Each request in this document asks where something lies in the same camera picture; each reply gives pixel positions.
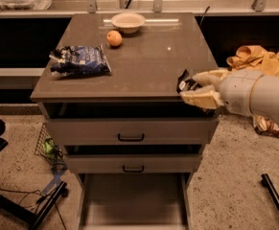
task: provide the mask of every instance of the drawer handle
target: drawer handle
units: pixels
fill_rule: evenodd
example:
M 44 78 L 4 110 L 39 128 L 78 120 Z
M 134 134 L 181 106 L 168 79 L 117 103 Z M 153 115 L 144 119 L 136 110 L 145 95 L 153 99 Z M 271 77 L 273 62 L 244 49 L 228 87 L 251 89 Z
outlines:
M 142 173 L 145 170 L 144 166 L 141 166 L 141 169 L 139 170 L 128 170 L 125 166 L 123 166 L 122 168 L 124 173 Z
M 141 134 L 141 137 L 135 138 L 135 137 L 122 137 L 122 135 L 118 134 L 118 140 L 120 142 L 142 142 L 145 139 L 145 134 Z

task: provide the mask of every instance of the drawer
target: drawer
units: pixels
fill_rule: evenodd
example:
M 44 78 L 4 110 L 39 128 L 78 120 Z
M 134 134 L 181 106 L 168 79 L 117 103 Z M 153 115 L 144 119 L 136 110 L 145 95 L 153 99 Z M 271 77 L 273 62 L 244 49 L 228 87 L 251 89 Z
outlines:
M 59 146 L 208 144 L 217 118 L 88 119 L 48 121 L 45 126 Z
M 181 174 L 87 174 L 82 194 L 82 230 L 192 229 Z
M 65 155 L 71 173 L 191 173 L 201 154 Z

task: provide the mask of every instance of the desk top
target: desk top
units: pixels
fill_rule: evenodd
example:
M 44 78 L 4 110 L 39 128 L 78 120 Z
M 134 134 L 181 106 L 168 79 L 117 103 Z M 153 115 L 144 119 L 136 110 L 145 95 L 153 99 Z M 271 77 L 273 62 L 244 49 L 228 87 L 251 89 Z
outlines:
M 58 47 L 103 44 L 111 76 L 54 77 L 49 60 L 32 94 L 34 102 L 94 102 L 104 100 L 179 100 L 177 78 L 216 69 L 195 17 L 191 13 L 141 13 L 146 23 L 135 34 L 124 34 L 119 48 L 107 45 L 115 28 L 114 13 L 75 14 Z

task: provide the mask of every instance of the black stand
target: black stand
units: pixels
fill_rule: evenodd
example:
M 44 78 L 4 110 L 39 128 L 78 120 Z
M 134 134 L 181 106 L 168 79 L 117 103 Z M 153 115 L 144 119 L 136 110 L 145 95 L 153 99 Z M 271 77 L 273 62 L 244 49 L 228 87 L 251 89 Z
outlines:
M 262 178 L 263 178 L 263 181 L 262 181 L 263 186 L 267 187 L 267 189 L 276 205 L 276 208 L 279 211 L 279 195 L 277 194 L 269 176 L 266 173 L 262 174 Z
M 0 135 L 5 131 L 5 124 L 0 120 Z M 0 138 L 0 151 L 8 144 L 7 141 Z M 4 209 L 5 211 L 13 214 L 19 219 L 27 222 L 30 227 L 30 230 L 35 230 L 40 225 L 40 223 L 45 219 L 53 205 L 58 200 L 59 196 L 63 195 L 66 191 L 66 183 L 61 182 L 59 186 L 55 188 L 51 196 L 47 199 L 44 203 L 42 209 L 39 213 L 35 214 L 22 206 L 10 201 L 9 199 L 0 195 L 0 208 Z

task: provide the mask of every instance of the blue chip bag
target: blue chip bag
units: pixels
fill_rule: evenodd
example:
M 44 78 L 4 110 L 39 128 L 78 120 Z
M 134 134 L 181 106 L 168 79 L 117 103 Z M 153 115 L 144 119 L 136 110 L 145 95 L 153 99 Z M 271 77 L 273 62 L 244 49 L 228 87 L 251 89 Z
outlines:
M 64 76 L 111 73 L 102 46 L 64 46 L 52 51 L 50 58 L 57 61 L 52 65 L 51 72 Z

